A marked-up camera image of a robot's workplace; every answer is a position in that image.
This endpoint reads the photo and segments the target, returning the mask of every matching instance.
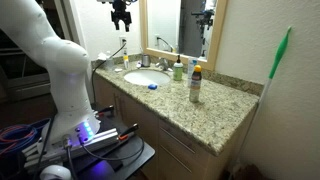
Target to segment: blue object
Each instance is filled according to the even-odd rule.
[[[152,90],[155,90],[155,89],[157,89],[157,85],[156,84],[150,84],[149,86],[148,86],[148,88],[149,89],[152,89]]]

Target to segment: backsplash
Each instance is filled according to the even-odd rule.
[[[155,57],[155,56],[150,56],[151,59],[151,63],[158,63],[159,62],[159,58]],[[115,57],[113,58],[114,60],[114,64],[121,64],[123,63],[123,57]],[[141,54],[133,54],[133,55],[129,55],[129,61],[138,61],[141,60]],[[100,64],[102,61],[97,60],[94,61],[92,63],[92,67],[96,67],[98,64]],[[173,61],[168,61],[169,63],[169,67],[172,67],[174,62]],[[186,64],[183,65],[183,71],[184,73],[187,73],[187,68],[188,66]],[[258,84],[258,83],[253,83],[253,82],[249,82],[249,81],[245,81],[239,78],[234,78],[234,77],[230,77],[227,75],[223,75],[223,74],[219,74],[216,73],[214,71],[209,71],[206,69],[202,70],[202,77],[206,80],[209,81],[213,81],[228,87],[232,87],[234,89],[238,89],[240,91],[244,91],[250,94],[254,94],[257,96],[261,95],[262,89],[263,89],[263,85]]]

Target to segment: beige wall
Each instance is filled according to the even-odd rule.
[[[241,158],[277,180],[320,179],[320,1],[233,1],[216,70],[265,83],[287,27],[292,31]]]

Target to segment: faucet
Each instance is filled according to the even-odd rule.
[[[168,61],[165,58],[159,57],[159,63],[156,64],[156,67],[159,67],[163,71],[167,71],[169,68]]]

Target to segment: drawer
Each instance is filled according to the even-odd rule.
[[[159,121],[159,144],[184,163],[197,163],[206,167],[210,154],[188,139],[179,130]]]
[[[205,169],[196,164],[185,164],[163,146],[159,146],[159,180],[201,180]]]

